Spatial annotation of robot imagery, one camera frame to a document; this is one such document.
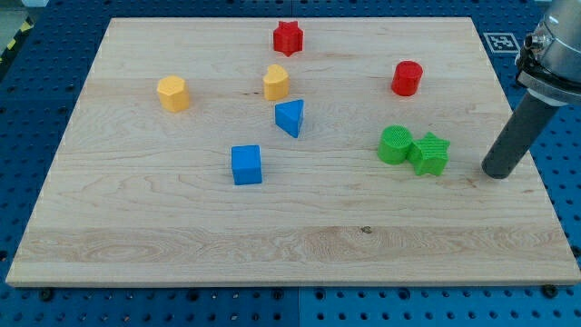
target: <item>yellow hexagonal block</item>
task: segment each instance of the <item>yellow hexagonal block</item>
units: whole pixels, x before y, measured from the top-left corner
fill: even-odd
[[[190,106],[190,93],[185,80],[180,76],[169,75],[157,84],[157,94],[162,107],[173,113],[180,112]]]
[[[266,100],[279,100],[289,95],[289,73],[282,66],[271,64],[262,81]]]

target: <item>green cylinder block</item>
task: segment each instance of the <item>green cylinder block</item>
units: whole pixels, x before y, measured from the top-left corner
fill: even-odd
[[[381,134],[378,157],[386,164],[401,164],[408,156],[413,137],[409,130],[400,125],[392,125]]]

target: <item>wooden table surface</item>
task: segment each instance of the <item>wooden table surface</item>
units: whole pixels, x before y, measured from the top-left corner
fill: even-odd
[[[7,277],[13,286],[500,285],[580,274],[530,155],[504,181],[480,161],[510,108],[469,18],[113,19]],[[389,84],[404,59],[419,93]],[[300,137],[263,99],[269,64],[305,100]],[[192,107],[155,87],[187,80]],[[383,128],[451,141],[440,177],[377,157]],[[230,149],[259,144],[263,183]],[[369,226],[371,233],[361,228]]]

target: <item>blue pegboard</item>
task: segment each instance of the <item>blue pegboard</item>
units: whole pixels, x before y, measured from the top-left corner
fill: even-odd
[[[4,283],[32,207],[111,17],[470,16],[519,43],[540,12],[531,0],[52,0],[0,84],[0,326],[264,325],[574,326],[581,286],[15,290]],[[512,54],[485,46],[508,101]],[[568,106],[533,145],[569,241],[581,246],[581,110]],[[46,295],[52,295],[49,301]]]

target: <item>red block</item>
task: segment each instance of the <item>red block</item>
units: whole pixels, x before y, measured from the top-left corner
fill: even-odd
[[[274,51],[290,56],[302,51],[302,30],[299,22],[279,22],[279,28],[274,30]]]
[[[393,75],[391,89],[399,95],[413,95],[418,90],[419,79],[423,73],[424,70],[418,63],[402,61],[396,67],[396,73]]]

